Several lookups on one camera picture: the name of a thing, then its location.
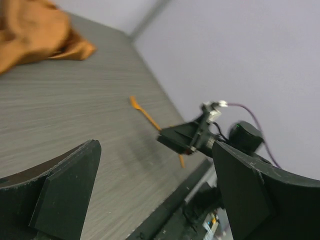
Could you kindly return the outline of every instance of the wood grain surface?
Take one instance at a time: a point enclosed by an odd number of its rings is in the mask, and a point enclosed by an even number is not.
[[[0,76],[0,177],[50,160],[88,139],[102,155],[83,240],[123,240],[201,162],[158,143],[129,104],[135,95],[162,126],[182,118],[121,32],[71,16],[97,46],[85,61],[46,60]]]

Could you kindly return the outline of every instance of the brown cloth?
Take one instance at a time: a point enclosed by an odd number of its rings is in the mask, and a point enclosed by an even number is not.
[[[96,50],[48,0],[2,0],[1,9],[0,75],[45,59],[84,60]]]

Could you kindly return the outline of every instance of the wall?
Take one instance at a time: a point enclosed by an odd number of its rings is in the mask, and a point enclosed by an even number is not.
[[[55,0],[62,9],[131,34],[158,0]]]
[[[319,20],[316,0],[175,0],[135,45],[186,120],[204,101],[243,103],[280,165],[320,180]],[[252,122],[222,111],[224,132]]]

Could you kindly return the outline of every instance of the towel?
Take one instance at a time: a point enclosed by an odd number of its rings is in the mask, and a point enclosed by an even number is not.
[[[0,10],[0,75],[45,59],[85,60],[96,50],[49,0],[2,0]]]

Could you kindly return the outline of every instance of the cable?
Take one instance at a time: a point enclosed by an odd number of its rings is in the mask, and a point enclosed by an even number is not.
[[[248,108],[246,107],[245,105],[243,104],[240,104],[240,103],[227,103],[225,101],[219,101],[219,105],[221,107],[228,107],[228,106],[232,106],[232,107],[240,107],[240,108],[243,108],[245,109],[250,115],[251,117],[253,118],[258,130],[261,132],[262,134],[262,138],[263,138],[263,142],[264,142],[264,145],[265,145],[265,149],[266,149],[266,152],[268,153],[269,157],[271,158],[271,160],[273,161],[274,165],[277,166],[279,169],[281,169],[281,166],[279,165],[279,163],[276,161],[276,159],[274,158],[273,154],[271,153],[271,150],[269,148],[269,144],[267,143],[266,141],[266,138],[265,138],[265,135],[264,135],[264,132],[262,131],[262,128],[261,128],[261,125],[257,119],[257,117],[255,116],[255,114]]]
[[[228,139],[223,135],[219,124],[216,122],[213,122],[212,124],[216,126],[216,128],[218,129],[219,135],[223,138],[223,140],[228,142]]]

